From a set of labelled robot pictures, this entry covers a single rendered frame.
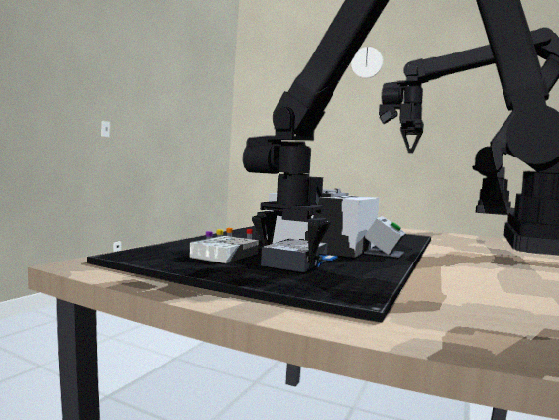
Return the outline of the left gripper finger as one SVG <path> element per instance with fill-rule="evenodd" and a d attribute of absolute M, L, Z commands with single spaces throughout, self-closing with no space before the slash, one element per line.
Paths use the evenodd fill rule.
<path fill-rule="evenodd" d="M 276 215 L 267 216 L 267 217 L 256 215 L 252 217 L 252 221 L 261 238 L 263 246 L 273 243 L 276 220 L 277 220 Z M 265 227 L 267 228 L 267 235 L 266 235 Z"/>
<path fill-rule="evenodd" d="M 321 224 L 308 223 L 308 253 L 310 262 L 314 261 L 318 246 L 327 229 L 329 228 L 330 223 L 331 221 L 327 221 Z M 318 235 L 317 240 L 316 235 Z"/>

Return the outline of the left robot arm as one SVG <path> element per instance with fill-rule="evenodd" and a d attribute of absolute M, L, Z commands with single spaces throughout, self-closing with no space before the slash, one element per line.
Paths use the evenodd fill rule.
<path fill-rule="evenodd" d="M 287 179 L 310 174 L 311 148 L 282 140 L 314 141 L 337 84 L 388 2 L 343 2 L 308 64 L 280 98 L 273 113 L 276 135 L 247 139 L 247 172 L 284 172 Z M 515 114 L 501 151 L 535 170 L 523 172 L 522 191 L 508 222 L 521 236 L 559 239 L 559 112 L 546 105 L 549 92 L 521 2 L 476 2 L 506 107 Z"/>

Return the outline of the white tube rack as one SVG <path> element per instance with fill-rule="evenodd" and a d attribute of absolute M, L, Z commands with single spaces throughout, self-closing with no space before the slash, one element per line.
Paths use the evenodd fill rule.
<path fill-rule="evenodd" d="M 258 253 L 259 240 L 247 241 L 245 238 L 222 236 L 222 242 L 217 237 L 212 238 L 212 244 L 206 240 L 190 243 L 190 257 L 207 261 L 230 263 Z"/>

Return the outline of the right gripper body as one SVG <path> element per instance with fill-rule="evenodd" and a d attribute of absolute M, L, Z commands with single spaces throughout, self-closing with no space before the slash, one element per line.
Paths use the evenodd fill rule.
<path fill-rule="evenodd" d="M 401 129 L 422 129 L 424 128 L 422 121 L 422 105 L 420 103 L 412 104 L 411 119 L 400 119 Z M 413 126 L 414 125 L 414 126 Z M 421 128 L 422 125 L 422 128 Z M 414 128 L 415 127 L 415 128 Z"/>

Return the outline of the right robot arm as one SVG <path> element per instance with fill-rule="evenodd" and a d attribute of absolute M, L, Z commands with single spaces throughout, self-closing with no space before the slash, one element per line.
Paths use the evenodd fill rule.
<path fill-rule="evenodd" d="M 549 28 L 530 31 L 537 55 L 546 59 L 541 67 L 548 92 L 551 91 L 559 79 L 559 37 Z M 551 54 L 551 55 L 550 55 Z M 547 59 L 549 57 L 549 59 Z M 422 104 L 422 83 L 429 82 L 445 75 L 494 64 L 490 45 L 485 45 L 461 52 L 455 52 L 439 57 L 417 59 L 410 61 L 404 67 L 406 80 L 384 83 L 382 89 L 382 104 L 379 104 L 379 118 L 383 124 L 397 117 L 395 109 L 400 109 L 399 119 L 411 119 L 412 104 Z M 428 76 L 424 77 L 424 76 Z M 418 86 L 418 87 L 410 87 Z M 501 148 L 506 147 L 507 126 L 514 116 L 511 111 L 499 131 L 490 141 L 489 147 L 481 148 L 475 156 L 472 168 L 483 176 L 482 189 L 478 205 L 510 207 L 508 180 L 503 179 L 505 167 Z M 490 177 L 490 178 L 489 178 Z M 494 201 L 500 200 L 500 201 Z"/>

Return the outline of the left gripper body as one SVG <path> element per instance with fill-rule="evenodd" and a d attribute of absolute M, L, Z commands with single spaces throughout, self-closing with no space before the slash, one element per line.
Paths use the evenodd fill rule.
<path fill-rule="evenodd" d="M 292 179 L 287 179 L 287 174 L 279 174 L 277 201 L 261 202 L 260 206 L 260 210 L 273 211 L 257 212 L 257 216 L 276 215 L 282 216 L 283 220 L 315 224 L 327 222 L 328 218 L 311 218 L 316 212 L 323 213 L 323 205 L 307 205 L 309 176 L 293 175 Z"/>

